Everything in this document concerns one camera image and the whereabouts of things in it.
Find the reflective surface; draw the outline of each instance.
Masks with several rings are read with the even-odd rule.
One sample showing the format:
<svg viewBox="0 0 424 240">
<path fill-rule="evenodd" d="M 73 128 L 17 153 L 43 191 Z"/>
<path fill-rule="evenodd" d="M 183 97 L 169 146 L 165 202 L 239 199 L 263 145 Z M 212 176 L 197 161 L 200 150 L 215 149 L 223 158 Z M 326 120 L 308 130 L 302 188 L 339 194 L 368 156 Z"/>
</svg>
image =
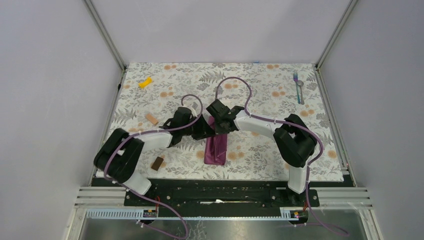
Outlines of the reflective surface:
<svg viewBox="0 0 424 240">
<path fill-rule="evenodd" d="M 270 220 L 189 220 L 189 240 L 366 240 L 361 218 L 354 210 L 316 211 L 325 223 L 338 225 L 350 232 L 350 237 L 338 236 L 322 226 L 281 227 L 287 221 Z M 172 240 L 159 232 L 141 228 L 134 220 L 86 219 L 83 240 Z M 184 227 L 177 220 L 157 220 L 152 226 L 178 236 Z"/>
</svg>

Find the white wall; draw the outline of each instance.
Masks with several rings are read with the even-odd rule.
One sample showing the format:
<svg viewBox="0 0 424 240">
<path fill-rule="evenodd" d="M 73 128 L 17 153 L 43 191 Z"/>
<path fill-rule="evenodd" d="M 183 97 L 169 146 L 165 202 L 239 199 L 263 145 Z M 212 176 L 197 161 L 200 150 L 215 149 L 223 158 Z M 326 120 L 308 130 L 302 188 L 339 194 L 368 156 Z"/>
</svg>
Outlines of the white wall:
<svg viewBox="0 0 424 240">
<path fill-rule="evenodd" d="M 349 0 L 93 0 L 126 63 L 316 63 Z"/>
<path fill-rule="evenodd" d="M 422 239 L 424 1 L 362 0 L 322 68 L 384 238 Z"/>
<path fill-rule="evenodd" d="M 120 70 L 82 0 L 0 3 L 0 238 L 58 240 Z"/>
</svg>

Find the yellow object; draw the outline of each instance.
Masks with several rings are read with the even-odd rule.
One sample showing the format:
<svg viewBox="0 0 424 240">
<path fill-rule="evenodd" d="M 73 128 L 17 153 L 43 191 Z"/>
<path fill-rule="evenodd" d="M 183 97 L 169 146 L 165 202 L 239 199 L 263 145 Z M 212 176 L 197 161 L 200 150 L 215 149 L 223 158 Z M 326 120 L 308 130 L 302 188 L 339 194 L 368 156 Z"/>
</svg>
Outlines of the yellow object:
<svg viewBox="0 0 424 240">
<path fill-rule="evenodd" d="M 139 83 L 138 85 L 140 86 L 140 88 L 144 88 L 145 86 L 149 85 L 150 83 L 152 83 L 152 78 L 148 77 L 146 78 L 146 81 Z"/>
</svg>

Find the blue fork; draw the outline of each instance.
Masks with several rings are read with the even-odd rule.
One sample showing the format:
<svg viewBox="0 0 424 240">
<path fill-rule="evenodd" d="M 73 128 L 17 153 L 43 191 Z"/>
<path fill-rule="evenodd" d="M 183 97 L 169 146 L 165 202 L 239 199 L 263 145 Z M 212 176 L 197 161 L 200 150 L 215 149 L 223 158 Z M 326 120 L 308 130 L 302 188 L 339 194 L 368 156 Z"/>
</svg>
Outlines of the blue fork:
<svg viewBox="0 0 424 240">
<path fill-rule="evenodd" d="M 298 88 L 298 71 L 294 71 L 293 80 L 294 80 L 294 84 L 296 85 L 297 103 L 301 104 L 301 98 L 299 97 L 299 88 Z"/>
</svg>

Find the purple pouch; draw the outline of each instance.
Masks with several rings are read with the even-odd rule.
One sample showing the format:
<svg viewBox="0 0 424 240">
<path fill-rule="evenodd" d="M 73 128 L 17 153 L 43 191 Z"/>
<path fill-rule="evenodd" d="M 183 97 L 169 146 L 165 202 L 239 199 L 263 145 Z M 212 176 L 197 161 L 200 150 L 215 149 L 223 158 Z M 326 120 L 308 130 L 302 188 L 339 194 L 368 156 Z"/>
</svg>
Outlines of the purple pouch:
<svg viewBox="0 0 424 240">
<path fill-rule="evenodd" d="M 207 124 L 215 129 L 215 119 L 211 116 Z M 204 148 L 204 164 L 224 165 L 227 153 L 227 134 L 221 134 L 206 138 L 206 147 Z"/>
</svg>

